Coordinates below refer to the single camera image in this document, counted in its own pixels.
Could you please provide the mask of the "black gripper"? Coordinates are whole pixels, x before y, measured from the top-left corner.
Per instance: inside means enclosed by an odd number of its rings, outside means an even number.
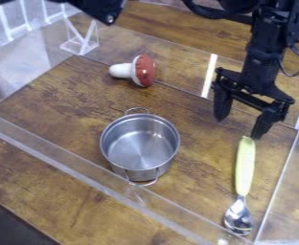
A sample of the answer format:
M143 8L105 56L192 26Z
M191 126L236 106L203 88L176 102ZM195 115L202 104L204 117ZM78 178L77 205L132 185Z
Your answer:
M231 104L240 101L260 112L254 124L251 138L259 140L274 123L284 120L294 98L276 86L282 69L284 47L247 47L240 72L216 69L214 81L214 116L220 122L230 113Z

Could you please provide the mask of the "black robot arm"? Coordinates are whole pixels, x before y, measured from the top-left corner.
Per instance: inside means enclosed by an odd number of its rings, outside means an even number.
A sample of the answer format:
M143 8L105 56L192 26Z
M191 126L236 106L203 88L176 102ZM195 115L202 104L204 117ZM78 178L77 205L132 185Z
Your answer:
M238 100L260 112L251 137L258 139L274 123L286 117L294 98L276 86L278 74L284 72L284 51L296 51L299 43L299 0L218 0L219 9L181 0L196 15L208 19L230 19L252 23L251 40L240 72L216 69L214 116L220 121Z

